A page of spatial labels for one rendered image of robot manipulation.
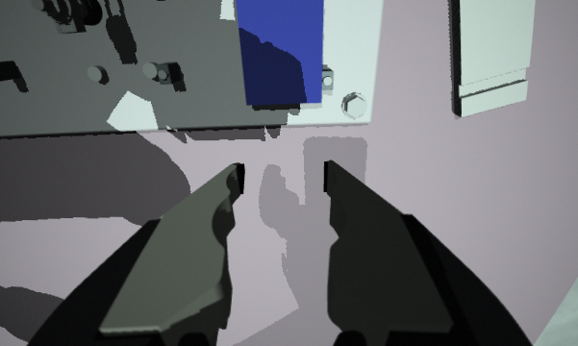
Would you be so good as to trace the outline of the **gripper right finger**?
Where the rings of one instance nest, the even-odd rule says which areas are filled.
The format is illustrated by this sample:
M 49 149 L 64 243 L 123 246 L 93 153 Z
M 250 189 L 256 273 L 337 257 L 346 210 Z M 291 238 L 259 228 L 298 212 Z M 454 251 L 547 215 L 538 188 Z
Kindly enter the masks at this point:
M 533 346 L 493 292 L 412 214 L 334 161 L 327 312 L 367 346 Z

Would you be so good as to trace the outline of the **toggle clamp with red handle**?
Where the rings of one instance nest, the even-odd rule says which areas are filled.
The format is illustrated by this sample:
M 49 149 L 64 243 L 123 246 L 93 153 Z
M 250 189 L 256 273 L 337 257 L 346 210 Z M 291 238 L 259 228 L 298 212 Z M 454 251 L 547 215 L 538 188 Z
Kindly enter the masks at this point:
M 31 0 L 31 3 L 54 20 L 58 34 L 86 32 L 85 25 L 97 25 L 103 16 L 97 0 Z

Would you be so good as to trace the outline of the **blue flat blank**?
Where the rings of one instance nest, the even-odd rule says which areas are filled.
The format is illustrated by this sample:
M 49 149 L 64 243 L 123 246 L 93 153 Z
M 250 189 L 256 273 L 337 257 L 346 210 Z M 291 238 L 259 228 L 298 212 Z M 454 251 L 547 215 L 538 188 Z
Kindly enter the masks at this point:
M 236 0 L 246 106 L 321 103 L 324 0 Z

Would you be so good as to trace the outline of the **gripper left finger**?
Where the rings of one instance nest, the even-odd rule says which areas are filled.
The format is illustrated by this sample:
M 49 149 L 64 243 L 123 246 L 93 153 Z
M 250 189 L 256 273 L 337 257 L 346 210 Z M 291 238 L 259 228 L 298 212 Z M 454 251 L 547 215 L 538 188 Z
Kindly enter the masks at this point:
M 244 177 L 244 163 L 230 164 L 145 223 L 59 304 L 27 346 L 178 346 L 187 333 L 203 333 L 216 346 L 231 314 L 227 236 Z

